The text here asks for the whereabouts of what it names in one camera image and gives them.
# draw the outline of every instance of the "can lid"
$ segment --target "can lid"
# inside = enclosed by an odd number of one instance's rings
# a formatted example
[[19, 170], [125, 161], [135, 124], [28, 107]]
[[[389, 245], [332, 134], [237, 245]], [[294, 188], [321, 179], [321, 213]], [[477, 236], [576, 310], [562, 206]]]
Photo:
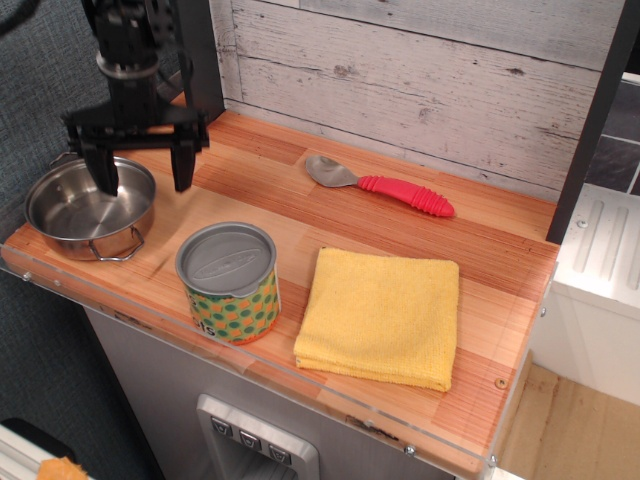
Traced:
[[275, 262], [275, 244], [263, 230], [225, 222], [191, 235], [178, 251], [176, 270], [199, 293], [246, 297], [258, 290]]

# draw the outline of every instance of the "spoon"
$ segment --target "spoon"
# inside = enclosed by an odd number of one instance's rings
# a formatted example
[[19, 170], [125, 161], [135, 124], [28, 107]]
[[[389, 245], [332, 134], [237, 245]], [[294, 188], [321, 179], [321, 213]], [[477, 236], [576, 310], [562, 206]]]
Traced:
[[311, 178], [325, 187], [357, 185], [363, 190], [388, 195], [437, 217], [455, 215], [455, 210], [446, 198], [426, 187], [404, 180], [373, 175], [358, 178], [344, 165], [321, 155], [307, 157], [305, 165]]

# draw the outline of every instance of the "gray fabric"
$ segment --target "gray fabric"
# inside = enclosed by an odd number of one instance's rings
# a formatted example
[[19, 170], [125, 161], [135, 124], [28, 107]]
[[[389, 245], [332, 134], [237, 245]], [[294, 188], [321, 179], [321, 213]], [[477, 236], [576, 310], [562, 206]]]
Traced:
[[[18, 3], [0, 2], [0, 19]], [[96, 50], [80, 0], [43, 0], [0, 38], [0, 241], [24, 222], [29, 186], [67, 149], [60, 114], [107, 98]], [[95, 478], [151, 478], [81, 310], [6, 272], [0, 294], [0, 420], [47, 431]]]

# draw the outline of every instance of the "whitewashed wood wall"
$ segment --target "whitewashed wood wall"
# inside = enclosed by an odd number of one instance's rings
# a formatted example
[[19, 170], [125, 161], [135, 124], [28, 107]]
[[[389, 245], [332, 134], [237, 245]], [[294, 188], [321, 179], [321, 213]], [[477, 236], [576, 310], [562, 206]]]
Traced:
[[229, 110], [555, 201], [624, 1], [210, 3]]

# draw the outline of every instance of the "metal pot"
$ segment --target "metal pot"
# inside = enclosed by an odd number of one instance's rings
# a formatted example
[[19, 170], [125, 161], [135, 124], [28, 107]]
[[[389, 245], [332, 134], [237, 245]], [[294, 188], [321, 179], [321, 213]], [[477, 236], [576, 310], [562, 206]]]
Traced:
[[74, 260], [124, 261], [142, 248], [153, 224], [156, 183], [142, 165], [114, 162], [117, 197], [98, 189], [84, 159], [55, 167], [31, 188], [25, 216], [53, 250]]

